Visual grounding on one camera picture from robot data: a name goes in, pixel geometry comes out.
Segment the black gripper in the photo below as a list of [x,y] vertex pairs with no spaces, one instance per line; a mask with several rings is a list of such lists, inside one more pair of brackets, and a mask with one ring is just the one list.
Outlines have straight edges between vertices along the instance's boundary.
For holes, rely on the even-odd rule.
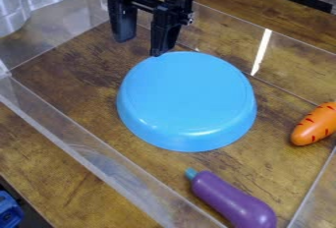
[[137,8],[154,14],[150,53],[158,57],[175,47],[182,25],[194,22],[194,0],[109,0],[113,33],[119,43],[135,38]]

